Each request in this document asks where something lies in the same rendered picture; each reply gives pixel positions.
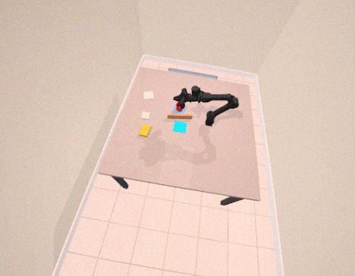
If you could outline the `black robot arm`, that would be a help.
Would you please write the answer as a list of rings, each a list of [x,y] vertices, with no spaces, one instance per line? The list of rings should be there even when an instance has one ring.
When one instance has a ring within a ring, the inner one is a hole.
[[[212,124],[215,123],[215,117],[228,109],[234,109],[238,107],[238,98],[235,97],[234,95],[231,95],[230,93],[228,94],[211,94],[204,92],[200,90],[200,87],[198,86],[192,86],[191,87],[192,91],[192,101],[193,102],[210,102],[210,101],[225,101],[227,100],[228,103],[226,105],[223,105],[222,107],[218,108],[215,111],[208,111],[206,113],[206,126],[211,126]],[[183,94],[183,99],[186,99],[189,96],[189,93],[187,93],[186,88],[181,89],[181,93]]]

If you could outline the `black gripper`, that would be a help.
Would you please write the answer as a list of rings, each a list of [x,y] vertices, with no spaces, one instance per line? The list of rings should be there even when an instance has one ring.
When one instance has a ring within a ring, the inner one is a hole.
[[[186,98],[186,99],[183,99],[184,96],[183,96],[183,94],[181,93],[180,95],[175,96],[175,97],[173,98],[173,100],[179,102],[179,103],[181,104],[181,108],[184,108],[186,102],[192,102],[192,94],[190,93],[189,96],[190,96],[190,97],[188,97],[188,98]]]

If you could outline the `pale pink flat square tile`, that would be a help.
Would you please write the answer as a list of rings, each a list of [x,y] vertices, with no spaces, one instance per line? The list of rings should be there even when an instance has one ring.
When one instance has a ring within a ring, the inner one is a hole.
[[[154,99],[153,91],[152,92],[143,92],[144,99]]]

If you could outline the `red cup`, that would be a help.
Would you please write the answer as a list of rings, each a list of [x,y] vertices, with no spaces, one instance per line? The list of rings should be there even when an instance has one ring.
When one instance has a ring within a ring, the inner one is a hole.
[[[179,108],[180,107],[180,108]],[[177,104],[176,104],[176,110],[177,111],[182,111],[183,109],[181,108],[181,104],[178,102]]]

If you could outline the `yellow rectangular block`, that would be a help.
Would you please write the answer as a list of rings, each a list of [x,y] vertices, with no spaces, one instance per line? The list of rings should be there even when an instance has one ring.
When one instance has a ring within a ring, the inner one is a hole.
[[[149,134],[150,128],[151,128],[151,126],[144,124],[140,130],[139,135],[147,137]]]

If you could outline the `orange wooden plank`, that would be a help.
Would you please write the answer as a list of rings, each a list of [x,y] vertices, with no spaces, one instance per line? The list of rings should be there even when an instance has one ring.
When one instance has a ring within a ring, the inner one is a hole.
[[[168,119],[192,119],[192,114],[168,114]]]

